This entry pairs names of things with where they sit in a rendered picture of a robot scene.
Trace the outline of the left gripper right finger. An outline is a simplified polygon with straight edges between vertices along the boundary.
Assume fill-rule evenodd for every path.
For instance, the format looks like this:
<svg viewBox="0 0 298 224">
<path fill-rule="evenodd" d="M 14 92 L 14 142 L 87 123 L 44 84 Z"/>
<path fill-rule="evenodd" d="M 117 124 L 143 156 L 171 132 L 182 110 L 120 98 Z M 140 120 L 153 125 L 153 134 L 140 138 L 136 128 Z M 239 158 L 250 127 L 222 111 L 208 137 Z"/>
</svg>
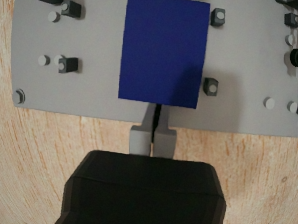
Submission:
<svg viewBox="0 0 298 224">
<path fill-rule="evenodd" d="M 176 152 L 177 143 L 177 129 L 169 129 L 169 107 L 170 105 L 158 105 L 152 157 L 174 160 L 174 152 Z"/>
</svg>

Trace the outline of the grey metal fixture plate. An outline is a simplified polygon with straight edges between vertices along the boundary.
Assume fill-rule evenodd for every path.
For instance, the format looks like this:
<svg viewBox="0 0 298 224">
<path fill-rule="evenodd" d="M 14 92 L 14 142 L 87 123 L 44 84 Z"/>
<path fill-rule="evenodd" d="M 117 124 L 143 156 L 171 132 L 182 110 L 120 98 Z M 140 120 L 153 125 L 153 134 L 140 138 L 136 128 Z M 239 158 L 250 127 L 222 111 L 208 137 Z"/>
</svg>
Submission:
<svg viewBox="0 0 298 224">
<path fill-rule="evenodd" d="M 61 15 L 61 4 L 15 0 L 11 34 L 12 93 L 23 89 L 13 107 L 94 119 L 142 123 L 149 103 L 118 99 L 120 59 L 128 0 L 73 0 L 80 18 Z M 225 10 L 225 24 L 208 28 L 197 109 L 169 107 L 169 127 L 246 135 L 298 137 L 298 27 L 285 24 L 297 8 L 275 0 L 197 0 Z M 59 12 L 49 22 L 49 12 Z M 210 16 L 209 15 L 209 16 Z M 297 43 L 287 45 L 286 35 Z M 39 64 L 47 55 L 49 63 Z M 78 57 L 77 71 L 59 73 L 55 57 Z M 205 77 L 218 81 L 217 96 L 204 92 Z M 265 97 L 274 107 L 263 105 Z"/>
</svg>

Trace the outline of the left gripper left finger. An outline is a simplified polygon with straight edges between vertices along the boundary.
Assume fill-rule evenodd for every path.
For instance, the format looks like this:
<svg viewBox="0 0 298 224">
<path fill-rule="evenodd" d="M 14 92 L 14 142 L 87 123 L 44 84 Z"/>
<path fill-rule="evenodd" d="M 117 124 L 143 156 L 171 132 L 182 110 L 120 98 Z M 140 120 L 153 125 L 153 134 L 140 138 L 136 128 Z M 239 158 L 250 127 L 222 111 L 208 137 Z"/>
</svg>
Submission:
<svg viewBox="0 0 298 224">
<path fill-rule="evenodd" d="M 152 136 L 157 123 L 158 105 L 160 104 L 149 103 L 141 125 L 130 127 L 129 155 L 150 157 L 153 144 Z"/>
</svg>

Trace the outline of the dark blue flat plate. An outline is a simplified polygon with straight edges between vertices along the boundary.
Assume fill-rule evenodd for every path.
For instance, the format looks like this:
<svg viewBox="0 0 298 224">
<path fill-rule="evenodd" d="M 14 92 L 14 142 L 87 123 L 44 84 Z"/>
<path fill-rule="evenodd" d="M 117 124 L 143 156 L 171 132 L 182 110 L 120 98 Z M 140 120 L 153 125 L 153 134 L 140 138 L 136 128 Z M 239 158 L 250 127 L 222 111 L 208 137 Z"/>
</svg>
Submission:
<svg viewBox="0 0 298 224">
<path fill-rule="evenodd" d="M 118 99 L 197 109 L 210 3 L 128 0 Z"/>
</svg>

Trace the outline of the grey toggle clamp with red handle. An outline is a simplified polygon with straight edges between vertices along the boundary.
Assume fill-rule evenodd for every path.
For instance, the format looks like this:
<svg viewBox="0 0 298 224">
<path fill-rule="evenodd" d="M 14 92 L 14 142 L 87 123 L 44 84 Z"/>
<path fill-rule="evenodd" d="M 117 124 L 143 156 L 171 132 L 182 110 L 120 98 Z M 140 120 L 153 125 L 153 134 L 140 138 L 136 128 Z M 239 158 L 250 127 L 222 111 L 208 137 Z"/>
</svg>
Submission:
<svg viewBox="0 0 298 224">
<path fill-rule="evenodd" d="M 275 0 L 275 2 L 286 4 L 286 6 L 297 8 L 298 10 L 298 0 Z M 298 67 L 298 48 L 294 48 L 293 51 L 290 52 L 290 61 L 294 67 Z"/>
</svg>

